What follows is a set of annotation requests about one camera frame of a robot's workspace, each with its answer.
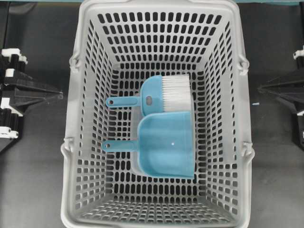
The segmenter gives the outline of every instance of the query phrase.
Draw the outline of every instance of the brush bristles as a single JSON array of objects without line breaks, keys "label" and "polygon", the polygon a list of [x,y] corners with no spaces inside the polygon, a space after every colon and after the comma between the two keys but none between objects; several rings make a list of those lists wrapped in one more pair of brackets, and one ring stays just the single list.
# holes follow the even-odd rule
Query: brush bristles
[{"label": "brush bristles", "polygon": [[162,98],[165,112],[191,111],[189,75],[163,76]]}]

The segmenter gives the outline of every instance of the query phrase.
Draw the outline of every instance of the black surface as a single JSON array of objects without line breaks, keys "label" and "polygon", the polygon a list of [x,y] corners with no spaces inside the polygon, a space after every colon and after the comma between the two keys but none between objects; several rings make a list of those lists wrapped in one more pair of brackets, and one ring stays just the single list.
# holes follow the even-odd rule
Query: black surface
[{"label": "black surface", "polygon": [[11,3],[6,48],[27,56],[26,73],[64,91],[64,99],[30,107],[22,140],[0,154],[0,227],[63,228],[60,219],[68,60],[79,4]]},{"label": "black surface", "polygon": [[5,31],[9,14],[9,2],[0,1],[0,49],[4,46]]},{"label": "black surface", "polygon": [[[27,73],[68,90],[78,4],[12,3],[6,47],[28,57]],[[292,142],[287,107],[257,88],[296,70],[293,52],[303,45],[299,6],[240,4],[250,61],[253,160],[250,228],[303,227],[304,153]],[[23,139],[0,155],[0,227],[62,228],[60,203],[64,99],[29,110]]]},{"label": "black surface", "polygon": [[299,6],[239,4],[249,67],[253,143],[293,144],[292,117],[287,107],[257,88],[297,69],[293,53],[302,48]]}]

